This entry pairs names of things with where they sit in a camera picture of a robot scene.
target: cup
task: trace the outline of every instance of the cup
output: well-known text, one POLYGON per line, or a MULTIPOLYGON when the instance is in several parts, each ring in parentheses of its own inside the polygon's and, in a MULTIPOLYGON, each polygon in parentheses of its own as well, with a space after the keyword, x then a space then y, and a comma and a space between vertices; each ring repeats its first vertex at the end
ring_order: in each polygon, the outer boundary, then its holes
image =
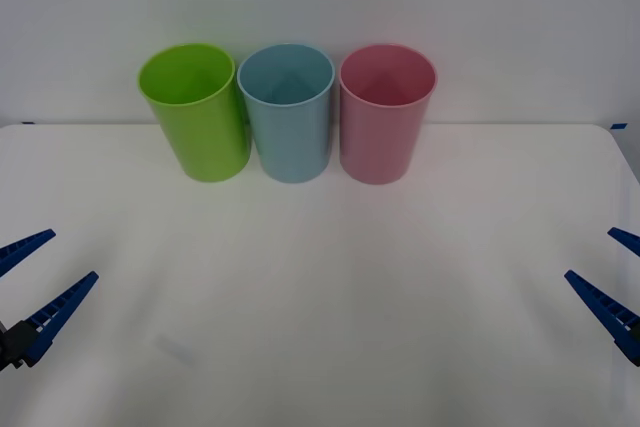
POLYGON ((240 65, 238 85, 260 162, 270 177, 305 182, 326 168, 334 77, 325 53, 300 44, 267 47, 240 65))
POLYGON ((193 179, 226 180, 249 160, 234 74, 233 59, 221 48, 184 44, 156 54, 138 75, 140 92, 193 179))
POLYGON ((408 170, 437 82, 429 60, 409 47, 374 44, 340 68, 340 163, 354 179, 387 184, 408 170))

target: pink cup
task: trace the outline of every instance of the pink cup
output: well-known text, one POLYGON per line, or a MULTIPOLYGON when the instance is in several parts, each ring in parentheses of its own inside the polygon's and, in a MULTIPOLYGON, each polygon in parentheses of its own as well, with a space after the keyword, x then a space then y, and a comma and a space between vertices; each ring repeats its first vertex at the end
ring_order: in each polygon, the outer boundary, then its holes
POLYGON ((374 44, 340 68, 340 162, 354 179, 387 184, 402 177, 420 133, 436 71, 409 47, 374 44))

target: cup rim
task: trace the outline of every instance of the cup rim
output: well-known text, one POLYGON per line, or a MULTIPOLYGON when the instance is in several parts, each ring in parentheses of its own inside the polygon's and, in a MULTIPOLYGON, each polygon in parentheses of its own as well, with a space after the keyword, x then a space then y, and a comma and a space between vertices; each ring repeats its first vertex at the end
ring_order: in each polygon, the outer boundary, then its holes
POLYGON ((412 107, 416 104, 419 104, 421 102, 423 102, 426 98, 428 98, 433 91, 436 89, 436 86, 438 85, 438 71, 436 70, 435 66, 433 65, 433 62, 431 62, 426 55, 424 55, 422 52, 420 52, 419 50, 416 49, 412 49, 411 47, 408 47, 404 44, 397 44, 394 42, 378 42, 378 43, 374 43, 374 44, 367 44, 363 47, 360 47, 356 50, 351 51, 342 61, 342 63, 340 64, 340 71, 339 71, 339 77, 340 77, 340 87, 342 87, 349 95, 351 95, 354 99, 357 99, 359 102, 362 102, 363 104, 366 105, 370 105, 372 107, 379 107, 381 109, 401 109, 403 107, 412 107), (385 105, 385 104, 376 104, 375 102, 370 102, 368 100, 363 99, 362 97, 360 97, 359 95, 354 94, 351 90, 349 90, 347 88, 346 85, 344 85, 344 81, 342 79, 342 69, 344 67, 344 64, 347 62, 347 60, 349 60, 352 56, 354 56, 355 54, 368 49, 370 47, 378 47, 378 46, 391 46, 391 47, 400 47, 404 50, 409 50, 415 54, 418 54, 420 57, 422 57, 427 64, 429 64, 429 67, 431 67, 431 70, 433 70, 433 85, 431 86, 431 89, 429 89, 429 92, 427 92, 425 95, 423 95, 422 97, 420 97, 417 100, 414 100, 413 102, 409 102, 408 104, 400 104, 400 105, 385 105))
POLYGON ((222 47, 220 47, 218 45, 215 45, 215 44, 209 44, 207 42, 187 42, 187 43, 184 43, 184 44, 172 45, 170 47, 167 47, 166 49, 161 50, 160 52, 156 52, 144 64, 142 64, 142 67, 138 71, 138 78, 137 78, 137 80, 138 80, 138 90, 140 91, 140 93, 142 94, 142 96, 145 99, 147 99, 150 102, 153 102, 156 105, 161 105, 163 107, 175 107, 175 108, 190 107, 190 106, 197 105, 197 104, 200 104, 202 102, 205 102, 207 100, 213 99, 214 97, 217 97, 218 95, 220 95, 220 93, 223 92, 229 86, 229 84, 233 81, 235 73, 236 73, 236 63, 233 60, 233 57, 231 57, 231 55, 226 50, 224 50, 222 47), (222 85, 222 87, 220 87, 218 90, 216 90, 212 94, 210 94, 210 95, 208 95, 206 97, 203 97, 202 99, 194 100, 193 102, 180 103, 180 104, 169 104, 167 102, 161 102, 161 101, 158 101, 158 100, 156 100, 156 99, 154 99, 152 97, 149 97, 146 94, 146 92, 142 89, 142 86, 140 85, 140 77, 142 76, 142 72, 144 72, 144 69, 146 69, 147 66, 151 62, 156 60, 161 55, 166 54, 167 52, 171 52, 172 50, 178 50, 178 49, 181 49, 183 47, 194 47, 194 46, 207 47, 208 49, 216 50, 216 51, 221 52, 222 54, 224 54, 224 56, 229 60, 229 62, 231 63, 231 73, 229 75, 229 78, 222 85))
POLYGON ((333 61, 331 60, 331 58, 322 49, 319 49, 318 47, 315 47, 315 46, 309 45, 309 44, 299 44, 299 43, 296 43, 296 42, 283 42, 283 43, 280 43, 280 44, 268 45, 266 47, 258 49, 255 52, 251 53, 246 59, 244 59, 242 61, 242 63, 240 64, 240 67, 238 67, 237 84, 238 84, 238 87, 240 88, 240 90, 242 91, 242 93, 244 95, 246 95, 247 97, 249 97, 251 100, 255 101, 255 102, 258 102, 258 103, 260 103, 262 105, 267 105, 269 107, 289 108, 289 107, 298 107, 300 105, 307 104, 307 103, 309 103, 309 102, 311 102, 313 100, 316 100, 316 99, 322 97, 331 88, 331 86, 333 85, 335 80, 336 80, 336 68, 333 65, 333 61), (322 55, 327 60, 327 62, 329 62, 329 65, 331 66, 331 79, 329 79, 329 82, 327 82, 326 87, 324 89, 322 89, 320 91, 320 93, 318 93, 318 94, 314 95, 313 97, 310 97, 310 98, 308 98, 306 100, 303 100, 301 102, 295 102, 293 104, 273 104, 271 102, 265 102, 264 100, 260 100, 260 99, 258 99, 257 97, 254 97, 253 95, 251 95, 249 92, 247 92, 245 90, 244 86, 242 85, 242 82, 240 82, 240 76, 242 75, 242 68, 245 66, 247 61, 249 61, 249 59, 251 59, 253 56, 255 56, 255 55, 257 55, 257 54, 259 54, 261 52, 264 52, 265 50, 272 49, 274 47, 281 47, 283 45, 295 45, 295 46, 298 46, 298 47, 306 47, 307 49, 311 49, 311 50, 314 50, 314 51, 318 52, 320 55, 322 55))

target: blue cup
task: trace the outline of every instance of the blue cup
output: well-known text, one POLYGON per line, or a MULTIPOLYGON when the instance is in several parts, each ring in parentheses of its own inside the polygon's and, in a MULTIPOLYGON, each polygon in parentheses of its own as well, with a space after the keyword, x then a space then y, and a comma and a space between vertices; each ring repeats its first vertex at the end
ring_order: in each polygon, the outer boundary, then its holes
POLYGON ((253 138, 265 172, 305 182, 329 163, 335 68, 318 49, 279 44, 250 55, 238 70, 253 138))

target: white wall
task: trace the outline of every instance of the white wall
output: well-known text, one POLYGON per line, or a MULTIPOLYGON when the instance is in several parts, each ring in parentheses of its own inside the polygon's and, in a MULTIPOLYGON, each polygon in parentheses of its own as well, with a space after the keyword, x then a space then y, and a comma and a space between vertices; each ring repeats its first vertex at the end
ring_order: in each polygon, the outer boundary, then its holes
POLYGON ((640 0, 0 0, 0 123, 149 121, 139 66, 192 40, 402 42, 439 70, 431 121, 630 121, 639 35, 640 0))

